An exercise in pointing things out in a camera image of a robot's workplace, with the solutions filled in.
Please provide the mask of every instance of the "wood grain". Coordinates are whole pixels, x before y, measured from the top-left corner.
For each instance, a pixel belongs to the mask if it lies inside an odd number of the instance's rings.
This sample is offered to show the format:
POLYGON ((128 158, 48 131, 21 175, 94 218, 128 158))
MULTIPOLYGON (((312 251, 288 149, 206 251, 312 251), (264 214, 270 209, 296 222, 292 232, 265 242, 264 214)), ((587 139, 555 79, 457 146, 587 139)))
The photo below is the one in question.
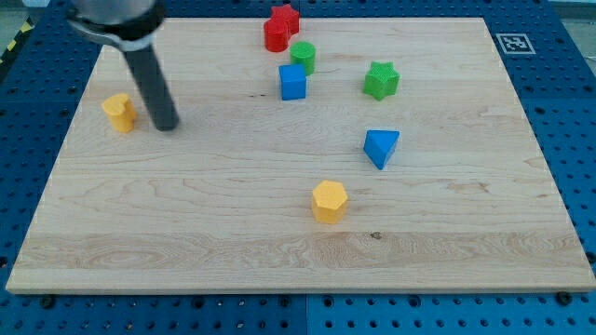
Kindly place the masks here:
POLYGON ((160 133, 105 47, 7 284, 14 293, 585 291, 594 275, 480 19, 302 20, 306 100, 262 20, 169 20, 156 50, 182 123, 160 133), (371 60, 396 97, 361 93, 371 60), (101 102, 130 94, 129 134, 101 102), (369 128, 401 131, 384 171, 369 128), (344 183, 345 218, 310 192, 344 183))

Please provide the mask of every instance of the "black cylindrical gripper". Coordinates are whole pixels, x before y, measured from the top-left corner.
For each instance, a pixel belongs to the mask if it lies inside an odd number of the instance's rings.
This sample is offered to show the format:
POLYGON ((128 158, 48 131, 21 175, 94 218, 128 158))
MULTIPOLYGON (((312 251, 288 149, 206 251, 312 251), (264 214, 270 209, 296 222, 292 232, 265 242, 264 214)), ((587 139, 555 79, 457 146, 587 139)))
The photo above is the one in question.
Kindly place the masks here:
POLYGON ((126 51, 124 57, 157 130, 173 130, 180 121, 152 45, 126 51))

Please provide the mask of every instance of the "red block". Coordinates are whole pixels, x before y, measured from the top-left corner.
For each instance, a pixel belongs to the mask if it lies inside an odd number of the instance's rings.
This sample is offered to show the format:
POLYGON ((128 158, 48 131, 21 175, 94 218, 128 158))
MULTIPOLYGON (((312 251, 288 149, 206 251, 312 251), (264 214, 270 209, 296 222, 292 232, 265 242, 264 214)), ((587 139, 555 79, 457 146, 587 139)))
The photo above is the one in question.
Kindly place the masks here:
POLYGON ((271 7, 271 18, 282 18, 288 23, 290 34, 300 32, 300 13, 294 10, 290 5, 271 7))
POLYGON ((271 52, 281 52, 288 48, 290 31, 285 20, 271 18, 263 25, 264 47, 271 52))

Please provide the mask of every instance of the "blue cube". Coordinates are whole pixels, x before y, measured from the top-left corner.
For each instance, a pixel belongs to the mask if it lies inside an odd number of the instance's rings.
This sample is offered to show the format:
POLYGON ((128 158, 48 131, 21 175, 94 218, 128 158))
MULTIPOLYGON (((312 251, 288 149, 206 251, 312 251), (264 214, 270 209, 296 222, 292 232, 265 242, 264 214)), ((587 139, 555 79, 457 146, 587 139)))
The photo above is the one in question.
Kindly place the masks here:
POLYGON ((279 82, 282 100, 306 98, 306 71, 303 64, 279 66, 279 82))
POLYGON ((400 133, 396 130, 368 130, 364 141, 364 152, 378 169, 383 169, 395 152, 400 133))

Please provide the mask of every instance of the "blue pegboard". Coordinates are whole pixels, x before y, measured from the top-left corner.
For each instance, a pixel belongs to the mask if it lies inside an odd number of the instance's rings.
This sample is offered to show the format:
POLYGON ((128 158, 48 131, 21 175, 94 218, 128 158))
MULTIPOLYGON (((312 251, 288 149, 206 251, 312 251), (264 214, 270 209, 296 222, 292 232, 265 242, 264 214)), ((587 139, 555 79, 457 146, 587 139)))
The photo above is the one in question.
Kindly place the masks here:
MULTIPOLYGON (((171 17, 266 17, 290 1, 170 0, 171 17)), ((0 86, 0 283, 6 284, 100 48, 52 1, 0 86)), ((596 252, 596 79, 544 0, 303 0, 303 17, 483 17, 526 34, 534 55, 501 57, 581 242, 596 252)), ((15 297, 0 334, 596 333, 596 294, 15 297)))

